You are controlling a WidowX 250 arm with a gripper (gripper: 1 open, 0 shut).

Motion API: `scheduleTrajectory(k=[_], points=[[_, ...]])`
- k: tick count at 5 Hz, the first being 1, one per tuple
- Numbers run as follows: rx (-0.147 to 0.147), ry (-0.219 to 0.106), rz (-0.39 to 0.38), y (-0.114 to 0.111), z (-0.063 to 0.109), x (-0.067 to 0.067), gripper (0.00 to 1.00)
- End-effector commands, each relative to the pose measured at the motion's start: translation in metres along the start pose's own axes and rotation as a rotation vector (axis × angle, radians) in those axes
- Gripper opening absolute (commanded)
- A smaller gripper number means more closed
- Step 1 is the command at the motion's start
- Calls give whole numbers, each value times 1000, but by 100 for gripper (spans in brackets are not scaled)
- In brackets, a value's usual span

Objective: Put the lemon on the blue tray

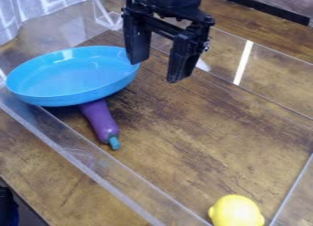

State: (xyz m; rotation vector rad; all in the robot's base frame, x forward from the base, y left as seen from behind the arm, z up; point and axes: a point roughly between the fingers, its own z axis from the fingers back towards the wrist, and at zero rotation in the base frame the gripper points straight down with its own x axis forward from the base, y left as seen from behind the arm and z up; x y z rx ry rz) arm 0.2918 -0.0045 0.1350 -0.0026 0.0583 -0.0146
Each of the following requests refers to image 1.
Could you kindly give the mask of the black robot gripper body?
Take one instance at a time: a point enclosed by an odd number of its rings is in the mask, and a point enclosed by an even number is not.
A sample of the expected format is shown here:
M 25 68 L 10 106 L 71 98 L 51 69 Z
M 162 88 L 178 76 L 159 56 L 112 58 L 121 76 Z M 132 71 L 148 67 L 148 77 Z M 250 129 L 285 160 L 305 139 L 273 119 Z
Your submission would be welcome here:
M 202 0 L 125 0 L 121 18 L 129 14 L 146 21 L 151 33 L 174 41 L 178 34 L 207 41 L 214 18 L 200 9 Z

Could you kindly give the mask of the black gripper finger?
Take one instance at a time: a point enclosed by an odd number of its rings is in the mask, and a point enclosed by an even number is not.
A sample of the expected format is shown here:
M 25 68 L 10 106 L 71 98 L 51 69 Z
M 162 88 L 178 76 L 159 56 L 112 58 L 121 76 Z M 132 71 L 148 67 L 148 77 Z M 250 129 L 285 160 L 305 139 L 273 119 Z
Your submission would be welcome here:
M 129 14 L 123 15 L 123 37 L 127 57 L 135 65 L 150 57 L 151 31 L 146 21 Z
M 171 83 L 190 77 L 196 61 L 208 49 L 208 42 L 195 39 L 191 36 L 178 34 L 174 38 L 174 45 L 170 50 L 170 60 L 166 80 Z

